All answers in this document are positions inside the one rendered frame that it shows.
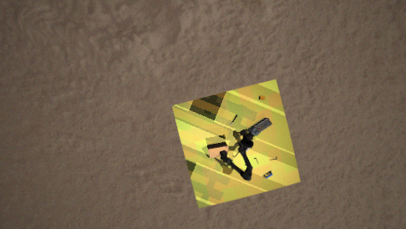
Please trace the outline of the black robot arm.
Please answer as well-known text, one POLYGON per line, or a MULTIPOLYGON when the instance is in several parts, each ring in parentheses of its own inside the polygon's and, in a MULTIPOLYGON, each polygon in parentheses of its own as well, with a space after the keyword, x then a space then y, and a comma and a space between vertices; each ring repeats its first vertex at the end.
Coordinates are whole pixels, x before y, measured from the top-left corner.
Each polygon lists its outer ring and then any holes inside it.
POLYGON ((225 163, 230 165, 236 172, 238 172, 244 180, 250 181, 251 180, 251 174, 252 174, 252 171, 253 171, 253 167, 252 167, 251 162, 249 161, 249 159, 248 159, 248 157, 246 155, 246 149, 248 147, 252 148, 253 141, 251 141, 251 140, 253 140, 253 137, 248 134, 248 135, 246 135, 245 139, 247 141, 242 140, 240 143, 237 143, 238 146, 240 146, 238 151, 239 151, 239 153, 241 154, 243 160, 246 163, 245 172, 242 171, 240 168, 238 168, 235 164, 233 164, 233 160, 230 157, 227 156, 227 152, 225 150, 221 151, 220 153, 221 153, 221 159, 225 163))

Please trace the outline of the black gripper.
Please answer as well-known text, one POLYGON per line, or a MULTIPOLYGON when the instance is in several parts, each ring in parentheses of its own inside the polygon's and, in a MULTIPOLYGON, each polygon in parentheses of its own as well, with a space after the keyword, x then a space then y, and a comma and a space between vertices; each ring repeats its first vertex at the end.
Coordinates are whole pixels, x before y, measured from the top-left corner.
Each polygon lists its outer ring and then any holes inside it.
POLYGON ((243 137, 244 137, 244 138, 242 138, 242 139, 243 139, 244 141, 247 141, 247 140, 245 139, 245 137, 246 137, 246 135, 247 135, 246 131, 243 130, 243 131, 240 132, 240 134, 243 135, 243 137))

